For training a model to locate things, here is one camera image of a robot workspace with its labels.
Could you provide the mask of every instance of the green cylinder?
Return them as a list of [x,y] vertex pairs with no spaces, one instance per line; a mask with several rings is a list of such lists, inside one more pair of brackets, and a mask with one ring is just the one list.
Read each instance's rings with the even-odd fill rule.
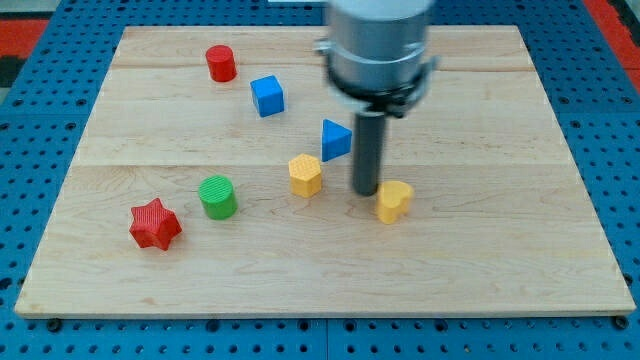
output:
[[198,195],[207,216],[214,220],[224,220],[238,209],[233,184],[228,178],[216,175],[204,179],[198,188]]

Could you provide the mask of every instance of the blue block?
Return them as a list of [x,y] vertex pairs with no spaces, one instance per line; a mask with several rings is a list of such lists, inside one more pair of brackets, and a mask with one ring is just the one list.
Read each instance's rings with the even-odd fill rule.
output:
[[284,94],[275,76],[267,76],[251,82],[253,104],[260,117],[277,114],[284,111]]
[[322,122],[322,161],[329,161],[351,151],[351,130],[324,119]]

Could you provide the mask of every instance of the plastic block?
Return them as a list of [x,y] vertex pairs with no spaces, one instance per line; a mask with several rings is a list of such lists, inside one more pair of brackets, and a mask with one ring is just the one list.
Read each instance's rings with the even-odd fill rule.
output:
[[322,122],[322,161],[329,161],[351,151],[351,130],[329,119]]
[[402,214],[409,212],[413,188],[402,181],[385,181],[378,187],[376,214],[385,224],[393,224]]
[[260,117],[284,111],[284,93],[278,79],[271,75],[251,82],[253,104]]
[[233,59],[233,50],[226,45],[216,45],[205,54],[207,65],[209,65],[209,75],[217,82],[227,82],[233,80],[238,74],[236,63]]
[[310,198],[322,190],[322,169],[317,157],[300,154],[289,161],[291,192]]
[[216,175],[204,179],[198,188],[198,195],[204,212],[211,219],[227,219],[238,209],[233,184],[224,176]]
[[133,224],[129,232],[141,248],[155,246],[166,251],[171,239],[182,232],[176,214],[165,209],[158,198],[147,205],[131,208],[131,213]]

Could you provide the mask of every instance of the yellow hexagonal prism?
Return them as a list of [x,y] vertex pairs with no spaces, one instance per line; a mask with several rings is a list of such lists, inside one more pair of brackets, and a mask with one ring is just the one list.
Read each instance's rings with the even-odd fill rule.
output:
[[378,219],[385,224],[393,224],[398,216],[409,212],[413,199],[413,188],[402,181],[385,181],[378,186]]
[[300,154],[289,161],[291,192],[310,198],[322,189],[322,169],[317,157]]

